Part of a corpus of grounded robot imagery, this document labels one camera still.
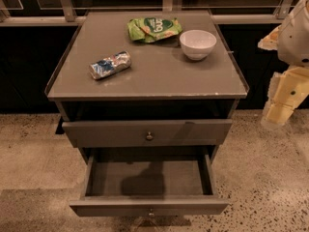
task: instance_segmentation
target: green chip bag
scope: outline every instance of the green chip bag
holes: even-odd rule
[[[147,17],[135,18],[127,24],[129,37],[133,41],[153,43],[178,35],[183,29],[177,19]]]

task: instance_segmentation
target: gray tabletop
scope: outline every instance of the gray tabletop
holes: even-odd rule
[[[218,39],[213,52],[194,62],[182,52],[178,39],[145,44],[132,42],[126,24],[137,17],[176,17],[183,30],[203,29]],[[93,80],[89,64],[126,50],[130,68]],[[89,13],[53,83],[52,101],[234,99],[245,98],[241,80],[211,17],[205,11]]]

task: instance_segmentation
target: can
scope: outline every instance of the can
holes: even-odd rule
[[[94,80],[99,80],[130,66],[131,58],[128,52],[122,51],[89,65],[89,71]]]

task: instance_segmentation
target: floor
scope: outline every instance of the floor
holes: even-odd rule
[[[0,115],[0,231],[309,231],[309,110],[276,131],[261,110],[237,110],[212,164],[219,216],[78,217],[86,166],[58,114]]]

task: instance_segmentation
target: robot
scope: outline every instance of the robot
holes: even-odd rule
[[[285,72],[274,73],[268,88],[261,123],[275,130],[286,124],[309,94],[309,0],[299,0],[258,47],[276,49],[278,58],[290,65]]]

